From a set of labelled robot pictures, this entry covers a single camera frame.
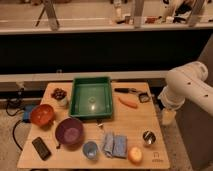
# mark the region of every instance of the plug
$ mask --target plug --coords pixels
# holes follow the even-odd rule
[[[24,85],[24,82],[23,81],[18,81],[16,82],[16,85],[18,86],[18,95],[21,96],[23,91],[26,90],[26,87]]]

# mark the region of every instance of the pink bowl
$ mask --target pink bowl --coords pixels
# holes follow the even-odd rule
[[[67,118],[59,123],[55,137],[60,144],[73,145],[83,137],[83,124],[79,119]]]

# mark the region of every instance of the utensil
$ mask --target utensil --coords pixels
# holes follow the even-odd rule
[[[147,92],[143,92],[143,91],[137,90],[135,88],[115,88],[114,90],[115,90],[115,92],[119,92],[119,93],[134,94],[134,95],[138,96],[138,99],[141,103],[148,102],[151,99]]]

